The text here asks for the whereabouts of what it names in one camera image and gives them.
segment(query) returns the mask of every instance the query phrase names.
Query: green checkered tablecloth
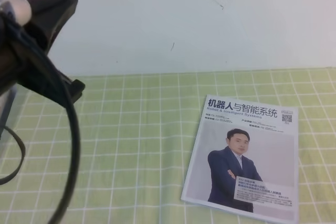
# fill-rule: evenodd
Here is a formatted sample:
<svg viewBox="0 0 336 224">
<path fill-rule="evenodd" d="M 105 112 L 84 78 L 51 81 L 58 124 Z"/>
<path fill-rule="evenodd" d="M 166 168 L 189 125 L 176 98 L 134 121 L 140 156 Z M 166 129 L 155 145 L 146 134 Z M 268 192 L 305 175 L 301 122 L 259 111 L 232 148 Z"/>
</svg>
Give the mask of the green checkered tablecloth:
<svg viewBox="0 0 336 224">
<path fill-rule="evenodd" d="M 336 222 L 336 69 L 81 80 L 87 88 L 76 103 L 80 174 L 63 223 L 258 223 L 180 201 L 206 94 L 298 106 L 300 222 Z M 0 186 L 0 223 L 46 223 L 67 177 L 67 117 L 60 106 L 23 88 L 11 116 L 27 156 L 19 175 Z M 2 175 L 20 159 L 16 143 L 6 138 Z"/>
</svg>

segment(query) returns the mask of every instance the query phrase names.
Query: man's hand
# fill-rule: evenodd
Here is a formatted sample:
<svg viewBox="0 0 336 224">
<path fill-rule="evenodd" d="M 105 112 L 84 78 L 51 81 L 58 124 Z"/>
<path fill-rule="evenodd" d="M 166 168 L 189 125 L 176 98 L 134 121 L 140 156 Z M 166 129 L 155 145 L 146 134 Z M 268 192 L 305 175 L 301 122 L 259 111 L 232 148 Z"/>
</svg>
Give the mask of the man's hand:
<svg viewBox="0 0 336 224">
<path fill-rule="evenodd" d="M 231 170 L 227 170 L 227 173 L 233 178 L 236 179 L 236 176 L 231 172 Z"/>
</svg>

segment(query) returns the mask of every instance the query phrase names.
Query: white wall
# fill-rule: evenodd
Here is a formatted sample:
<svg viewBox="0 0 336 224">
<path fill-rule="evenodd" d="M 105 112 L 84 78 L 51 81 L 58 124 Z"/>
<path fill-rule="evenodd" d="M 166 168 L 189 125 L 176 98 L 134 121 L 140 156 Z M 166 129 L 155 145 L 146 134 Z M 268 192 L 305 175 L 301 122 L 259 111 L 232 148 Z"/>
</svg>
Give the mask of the white wall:
<svg viewBox="0 0 336 224">
<path fill-rule="evenodd" d="M 50 57 L 67 74 L 336 66 L 336 3 L 79 0 Z"/>
</svg>

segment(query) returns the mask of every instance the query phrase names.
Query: man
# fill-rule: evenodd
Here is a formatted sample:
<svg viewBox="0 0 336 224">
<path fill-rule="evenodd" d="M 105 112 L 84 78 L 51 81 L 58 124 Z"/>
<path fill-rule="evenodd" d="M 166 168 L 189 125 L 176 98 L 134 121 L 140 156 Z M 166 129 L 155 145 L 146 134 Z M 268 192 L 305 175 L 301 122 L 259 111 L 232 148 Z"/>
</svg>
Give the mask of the man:
<svg viewBox="0 0 336 224">
<path fill-rule="evenodd" d="M 227 133 L 227 147 L 208 155 L 212 189 L 209 202 L 253 212 L 253 204 L 233 199 L 236 176 L 262 181 L 252 160 L 243 156 L 248 150 L 250 136 L 246 131 L 233 129 Z"/>
</svg>

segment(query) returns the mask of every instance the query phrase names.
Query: magazine title text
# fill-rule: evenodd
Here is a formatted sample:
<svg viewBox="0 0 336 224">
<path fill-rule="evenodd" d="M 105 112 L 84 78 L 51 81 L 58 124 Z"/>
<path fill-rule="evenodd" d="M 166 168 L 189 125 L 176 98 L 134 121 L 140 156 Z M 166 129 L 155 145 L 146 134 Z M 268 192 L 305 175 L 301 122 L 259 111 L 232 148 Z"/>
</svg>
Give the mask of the magazine title text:
<svg viewBox="0 0 336 224">
<path fill-rule="evenodd" d="M 220 112 L 226 112 L 226 113 L 234 113 L 238 115 L 245 115 L 253 118 L 262 118 L 262 115 L 277 118 L 278 113 L 275 109 L 269 109 L 266 107 L 259 107 L 254 105 L 247 105 L 247 104 L 238 104 L 235 102 L 233 103 L 229 102 L 226 103 L 222 100 L 215 100 L 215 99 L 209 99 L 208 101 L 208 110 L 215 110 Z"/>
</svg>

